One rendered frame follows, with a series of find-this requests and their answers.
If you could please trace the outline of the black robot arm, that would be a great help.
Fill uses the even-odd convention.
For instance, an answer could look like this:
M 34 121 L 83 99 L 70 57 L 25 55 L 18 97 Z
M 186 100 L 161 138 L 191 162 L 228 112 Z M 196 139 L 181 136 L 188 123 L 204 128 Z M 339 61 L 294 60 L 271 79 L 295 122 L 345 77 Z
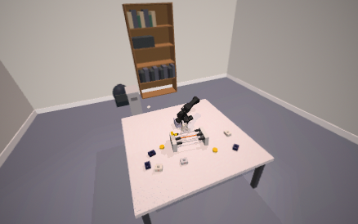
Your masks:
M 186 103 L 182 106 L 181 111 L 179 113 L 177 113 L 177 117 L 179 119 L 181 119 L 181 117 L 184 114 L 187 114 L 190 111 L 190 109 L 199 102 L 200 102 L 199 98 L 197 96 L 194 96 L 193 100 L 190 103 Z M 190 118 L 188 118 L 188 115 L 184 116 L 182 119 L 183 119 L 182 121 L 184 121 L 184 123 L 190 122 Z

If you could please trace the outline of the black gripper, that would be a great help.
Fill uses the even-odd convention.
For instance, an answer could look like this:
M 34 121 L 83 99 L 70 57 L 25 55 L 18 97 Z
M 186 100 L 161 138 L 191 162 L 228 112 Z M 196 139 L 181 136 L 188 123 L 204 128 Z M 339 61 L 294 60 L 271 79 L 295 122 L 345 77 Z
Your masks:
M 181 117 L 181 119 L 176 118 L 177 123 L 181 123 L 181 125 L 182 125 L 182 120 L 183 120 L 182 118 L 183 118 L 184 116 L 187 116 L 187 114 L 184 114 L 184 115 Z M 188 118 L 190 118 L 190 120 L 193 120 L 193 116 L 192 116 L 192 115 L 189 115 Z

